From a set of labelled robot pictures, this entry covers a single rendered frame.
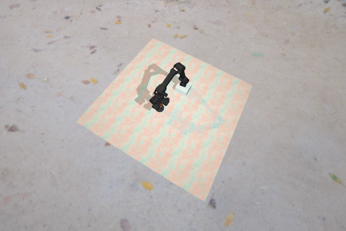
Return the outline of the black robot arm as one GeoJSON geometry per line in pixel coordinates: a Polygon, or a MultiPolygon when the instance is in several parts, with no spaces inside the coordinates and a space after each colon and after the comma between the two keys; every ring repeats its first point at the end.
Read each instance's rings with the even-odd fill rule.
{"type": "MultiPolygon", "coordinates": [[[[189,79],[185,76],[185,66],[183,64],[181,64],[180,62],[174,64],[174,67],[170,70],[169,74],[167,75],[167,77],[165,78],[165,80],[162,82],[162,84],[159,84],[154,93],[155,94],[149,101],[151,104],[155,104],[159,101],[159,99],[162,99],[165,91],[167,89],[167,85],[170,83],[170,81],[172,80],[172,78],[176,75],[179,74],[179,80],[180,82],[180,86],[186,87],[187,83],[189,82],[189,79]],[[176,68],[177,71],[174,69],[176,68]]],[[[163,98],[163,100],[161,101],[161,104],[167,106],[169,104],[170,98],[163,98]]]]}

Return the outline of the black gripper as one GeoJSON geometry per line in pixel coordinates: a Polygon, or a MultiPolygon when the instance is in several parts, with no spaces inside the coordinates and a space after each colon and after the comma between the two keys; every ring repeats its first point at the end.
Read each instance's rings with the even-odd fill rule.
{"type": "MultiPolygon", "coordinates": [[[[168,94],[165,93],[164,96],[163,96],[163,98],[164,98],[164,97],[167,97],[167,96],[168,96],[168,94]]],[[[163,98],[162,98],[162,99],[159,99],[159,101],[158,101],[157,103],[155,103],[154,105],[152,105],[152,108],[158,110],[158,109],[160,108],[160,106],[161,106],[160,103],[161,103],[161,101],[163,100],[163,98]]]]}

